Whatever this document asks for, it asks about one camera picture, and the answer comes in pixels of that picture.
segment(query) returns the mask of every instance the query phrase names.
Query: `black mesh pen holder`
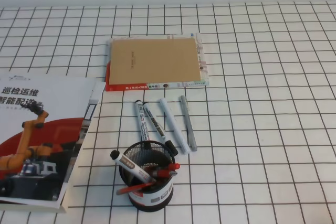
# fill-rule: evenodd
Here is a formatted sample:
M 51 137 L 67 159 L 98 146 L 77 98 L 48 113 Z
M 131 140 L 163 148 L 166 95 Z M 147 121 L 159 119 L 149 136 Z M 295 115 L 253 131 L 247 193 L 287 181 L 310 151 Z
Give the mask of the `black mesh pen holder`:
M 172 152 L 163 144 L 156 141 L 143 141 L 130 146 L 124 153 L 131 161 L 142 169 L 150 166 L 165 167 L 175 163 Z M 119 167 L 122 180 L 127 186 L 143 184 L 127 170 Z M 160 178 L 150 187 L 129 193 L 133 206 L 140 211 L 154 212 L 168 205 L 173 196 L 172 178 Z

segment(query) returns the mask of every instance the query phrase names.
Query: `marker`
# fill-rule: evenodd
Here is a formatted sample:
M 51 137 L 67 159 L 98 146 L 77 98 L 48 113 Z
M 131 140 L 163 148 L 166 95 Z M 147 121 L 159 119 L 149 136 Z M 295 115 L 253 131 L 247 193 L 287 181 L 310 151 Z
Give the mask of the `marker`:
M 172 143 L 172 141 L 167 140 L 167 138 L 166 138 L 166 132 L 164 131 L 162 125 L 160 123 L 158 123 L 155 115 L 150 111 L 149 104 L 147 102 L 143 103 L 143 108 L 144 108 L 146 114 L 148 115 L 149 119 L 151 120 L 152 124 L 156 128 L 156 131 L 160 135 L 160 137 L 161 137 L 164 145 L 166 147 L 168 147 L 172 151 L 172 153 L 173 153 L 174 156 L 176 156 L 178 154 L 177 149 L 175 148 L 175 146 Z
M 181 104 L 182 104 L 182 110 L 184 114 L 185 125 L 187 126 L 187 130 L 188 130 L 188 138 L 189 138 L 191 150 L 193 152 L 196 152 L 197 151 L 196 139 L 195 139 L 195 135 L 193 131 L 193 126 L 191 125 L 191 121 L 190 121 L 188 101 L 184 95 L 181 96 Z
M 133 174 L 135 177 L 137 177 L 142 182 L 144 183 L 156 182 L 156 180 L 152 178 L 151 175 L 149 175 L 140 166 L 135 164 L 133 161 L 131 161 L 125 155 L 121 154 L 119 151 L 113 150 L 110 156 L 116 164 L 120 165 L 122 168 L 129 171 L 131 174 Z
M 174 170 L 154 170 L 150 174 L 155 178 L 170 178 L 177 175 Z
M 165 166 L 165 167 L 161 167 L 161 166 L 147 166 L 147 167 L 145 167 L 145 171 L 146 172 L 150 172 L 150 171 L 153 171 L 153 170 L 178 170 L 178 169 L 180 169 L 180 164 L 178 164 L 178 163 L 175 163 L 175 164 L 169 164 L 169 165 L 167 165 L 167 166 Z
M 140 126 L 142 141 L 150 140 L 149 139 L 148 128 L 147 128 L 147 123 L 145 121 L 145 112 L 143 111 L 142 102 L 140 100 L 137 100 L 135 102 L 135 110 L 136 110 L 137 116 L 138 116 L 138 122 L 139 122 L 139 126 Z
M 177 125 L 176 119 L 175 119 L 171 109 L 169 108 L 169 105 L 167 103 L 166 98 L 161 98 L 160 99 L 160 104 L 161 104 L 164 112 L 166 113 L 167 119 L 168 119 L 171 127 L 174 130 L 176 140 L 180 144 L 180 146 L 182 148 L 182 151 L 183 151 L 183 154 L 190 153 L 191 150 L 189 148 L 189 145 L 188 145 L 187 141 L 184 139 L 182 131 L 180 130 L 180 128 Z

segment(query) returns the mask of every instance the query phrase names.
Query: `book cover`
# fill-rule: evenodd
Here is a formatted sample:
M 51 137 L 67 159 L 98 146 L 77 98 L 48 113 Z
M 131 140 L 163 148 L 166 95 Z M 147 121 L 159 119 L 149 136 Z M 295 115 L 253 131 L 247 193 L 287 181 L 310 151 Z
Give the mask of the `book cover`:
M 170 42 L 167 43 L 166 47 L 171 49 L 166 50 L 167 52 L 165 54 L 169 55 L 169 57 L 166 57 L 166 59 L 168 59 L 168 63 L 170 63 L 171 66 L 169 67 L 168 63 L 160 64 L 160 60 L 148 60 L 148 57 L 155 58 L 155 55 L 157 55 L 158 52 L 147 50 L 147 47 L 143 46 L 140 47 L 140 55 L 136 56 L 135 50 L 128 48 L 128 51 L 122 50 L 122 54 L 125 55 L 124 57 L 119 58 L 118 61 L 113 61 L 113 54 L 115 52 L 119 53 L 121 50 L 120 48 L 113 50 L 114 41 L 123 42 L 135 40 L 139 40 L 140 42 L 146 40 L 166 40 Z M 184 47 L 185 45 L 183 43 L 176 43 L 177 41 L 183 40 L 188 40 L 188 45 L 186 45 L 186 48 Z M 188 53 L 183 54 L 184 57 L 180 57 L 179 54 L 173 53 L 176 50 L 179 52 L 187 50 Z M 200 34 L 191 33 L 188 35 L 132 36 L 128 38 L 118 38 L 111 41 L 109 51 L 111 62 L 109 62 L 107 65 L 106 91 L 197 87 L 206 86 L 209 84 L 207 66 L 204 60 Z M 131 69 L 132 66 L 136 65 L 134 62 L 137 62 L 136 64 L 141 67 L 138 69 L 133 67 L 133 69 Z M 128 68 L 130 68 L 129 72 L 136 72 L 136 74 L 130 74 L 127 71 L 121 71 L 121 69 L 118 67 L 119 65 L 124 67 L 128 66 Z
M 1 203 L 60 206 L 103 88 L 88 78 L 0 75 Z

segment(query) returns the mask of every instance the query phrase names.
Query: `gray marker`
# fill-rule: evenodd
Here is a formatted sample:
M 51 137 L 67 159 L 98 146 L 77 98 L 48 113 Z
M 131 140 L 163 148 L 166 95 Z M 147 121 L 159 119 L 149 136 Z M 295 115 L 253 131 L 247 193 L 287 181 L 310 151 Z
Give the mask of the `gray marker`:
M 190 121 L 188 101 L 187 101 L 187 98 L 184 95 L 181 96 L 181 103 L 182 103 L 182 110 L 183 110 L 183 114 L 184 114 L 184 121 L 185 121 L 185 124 L 187 126 L 187 130 L 188 130 L 188 138 L 189 138 L 189 143 L 190 143 L 190 146 L 191 146 L 191 150 L 193 152 L 196 152 L 197 151 L 196 139 L 195 139 L 193 127 L 192 127 L 191 121 Z

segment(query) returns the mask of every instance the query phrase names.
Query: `table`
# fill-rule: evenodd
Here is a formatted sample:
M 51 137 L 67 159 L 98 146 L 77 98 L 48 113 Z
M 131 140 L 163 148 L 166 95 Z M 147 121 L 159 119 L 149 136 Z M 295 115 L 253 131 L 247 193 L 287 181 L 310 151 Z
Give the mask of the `table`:
M 0 7 L 0 72 L 104 79 L 107 41 L 203 34 L 209 87 L 104 92 L 76 162 L 66 214 L 3 212 L 1 224 L 333 223 L 336 2 Z M 109 154 L 140 140 L 134 101 L 166 97 L 198 151 L 178 155 L 161 211 L 131 206 Z M 171 129 L 165 125 L 168 136 Z M 150 136 L 158 140 L 151 129 Z

